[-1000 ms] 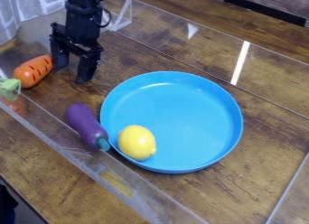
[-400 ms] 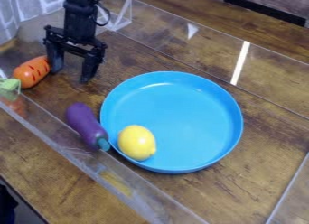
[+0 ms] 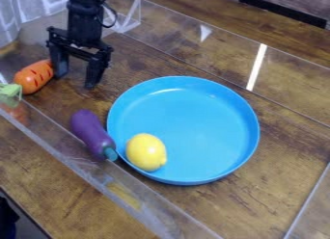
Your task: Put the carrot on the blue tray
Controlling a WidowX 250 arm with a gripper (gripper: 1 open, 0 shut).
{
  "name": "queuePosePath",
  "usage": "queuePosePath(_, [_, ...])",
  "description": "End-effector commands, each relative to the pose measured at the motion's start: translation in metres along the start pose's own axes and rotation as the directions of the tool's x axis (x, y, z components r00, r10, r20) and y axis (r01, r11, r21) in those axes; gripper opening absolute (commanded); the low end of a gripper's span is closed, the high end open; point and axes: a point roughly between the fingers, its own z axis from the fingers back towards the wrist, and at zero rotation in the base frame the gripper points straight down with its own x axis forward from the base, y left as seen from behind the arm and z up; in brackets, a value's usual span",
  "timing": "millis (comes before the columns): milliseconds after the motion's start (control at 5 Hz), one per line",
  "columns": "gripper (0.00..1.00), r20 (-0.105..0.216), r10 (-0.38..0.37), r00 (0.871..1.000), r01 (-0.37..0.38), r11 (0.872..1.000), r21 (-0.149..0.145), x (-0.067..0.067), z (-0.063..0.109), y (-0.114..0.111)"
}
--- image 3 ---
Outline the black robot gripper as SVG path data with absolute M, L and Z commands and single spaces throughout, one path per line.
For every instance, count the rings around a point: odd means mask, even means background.
M 85 88 L 92 89 L 100 82 L 108 63 L 112 47 L 101 40 L 101 28 L 115 25 L 103 24 L 103 8 L 108 7 L 107 0 L 68 0 L 67 29 L 48 28 L 51 60 L 55 78 L 61 78 L 68 72 L 68 56 L 73 55 L 89 61 L 87 66 Z

